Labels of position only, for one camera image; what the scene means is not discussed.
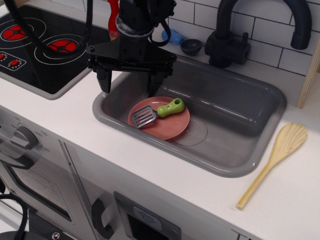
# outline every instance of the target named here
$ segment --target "sink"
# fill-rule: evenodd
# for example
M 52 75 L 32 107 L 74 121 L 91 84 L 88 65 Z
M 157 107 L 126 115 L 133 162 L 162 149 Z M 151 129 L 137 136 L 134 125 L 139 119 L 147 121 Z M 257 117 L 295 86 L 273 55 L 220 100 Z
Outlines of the sink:
M 275 86 L 178 56 L 173 74 L 155 96 L 181 98 L 190 122 L 180 135 L 161 140 L 128 125 L 130 110 L 148 98 L 148 75 L 122 73 L 92 110 L 100 122 L 213 174 L 242 177 L 259 164 L 286 109 Z

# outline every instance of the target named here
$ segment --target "faucet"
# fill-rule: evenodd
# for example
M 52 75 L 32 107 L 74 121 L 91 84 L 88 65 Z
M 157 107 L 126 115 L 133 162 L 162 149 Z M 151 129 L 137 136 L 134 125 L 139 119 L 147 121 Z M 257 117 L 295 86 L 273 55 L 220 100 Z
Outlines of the faucet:
M 230 31 L 232 10 L 238 0 L 221 0 L 216 21 L 216 30 L 208 37 L 205 54 L 210 56 L 209 63 L 219 68 L 226 68 L 232 62 L 245 64 L 250 52 L 247 32 L 243 33 L 242 41 L 234 40 Z M 295 29 L 291 47 L 297 50 L 306 49 L 309 45 L 312 29 L 312 17 L 306 0 L 283 0 L 290 8 Z

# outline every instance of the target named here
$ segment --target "stovetop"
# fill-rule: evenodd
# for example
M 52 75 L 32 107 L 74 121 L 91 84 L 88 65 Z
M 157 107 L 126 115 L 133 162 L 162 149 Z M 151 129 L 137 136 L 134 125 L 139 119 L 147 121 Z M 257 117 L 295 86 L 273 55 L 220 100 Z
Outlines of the stovetop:
M 21 16 L 50 48 L 71 52 L 85 31 L 85 23 L 43 9 L 23 5 Z M 109 41 L 108 30 L 92 27 L 88 45 Z M 0 18 L 0 77 L 44 98 L 61 97 L 91 70 L 83 49 L 73 58 L 51 58 L 41 52 L 10 14 Z

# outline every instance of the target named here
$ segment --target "red object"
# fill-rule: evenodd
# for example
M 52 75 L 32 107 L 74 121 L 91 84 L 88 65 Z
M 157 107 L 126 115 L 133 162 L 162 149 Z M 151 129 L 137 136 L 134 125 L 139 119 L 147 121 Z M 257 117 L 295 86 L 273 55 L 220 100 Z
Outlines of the red object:
M 50 43 L 48 46 L 57 52 L 67 53 L 74 51 L 77 43 L 70 39 L 60 39 Z
M 116 18 L 119 14 L 119 0 L 108 0 L 108 2 L 111 7 L 111 15 L 109 18 L 108 30 L 111 40 L 114 40 L 120 35 L 116 27 Z
M 172 100 L 173 98 L 168 96 L 154 96 L 142 100 L 141 102 L 137 103 L 129 112 L 128 124 L 134 126 L 134 123 L 131 119 L 131 115 L 134 112 L 148 105 L 150 105 L 153 109 L 157 109 L 160 106 L 167 105 Z M 188 108 L 185 107 L 185 109 L 180 113 L 172 114 L 163 118 L 157 117 L 155 121 L 140 128 L 140 130 L 151 134 L 159 139 L 167 140 L 181 134 L 188 126 L 189 121 L 190 112 Z
M 7 28 L 3 32 L 2 36 L 7 41 L 16 41 L 27 37 L 26 33 L 21 29 L 19 25 L 14 25 Z
M 18 61 L 17 59 L 12 60 L 12 61 L 10 62 L 10 65 L 11 65 L 12 67 L 17 66 L 18 64 L 19 64 L 19 61 Z

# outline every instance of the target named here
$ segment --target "oven handle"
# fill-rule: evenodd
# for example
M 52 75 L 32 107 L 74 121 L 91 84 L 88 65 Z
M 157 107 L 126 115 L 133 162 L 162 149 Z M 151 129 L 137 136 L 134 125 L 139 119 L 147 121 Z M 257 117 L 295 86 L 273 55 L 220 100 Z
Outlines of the oven handle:
M 109 224 L 104 227 L 101 219 L 102 213 L 105 209 L 104 203 L 98 198 L 91 206 L 91 218 L 93 227 L 97 232 L 105 239 L 110 239 L 114 234 L 114 230 Z
M 26 156 L 22 155 L 21 157 L 13 158 L 4 154 L 1 151 L 0 151 L 0 162 L 17 169 L 25 169 L 25 170 L 30 169 L 35 164 L 30 158 Z

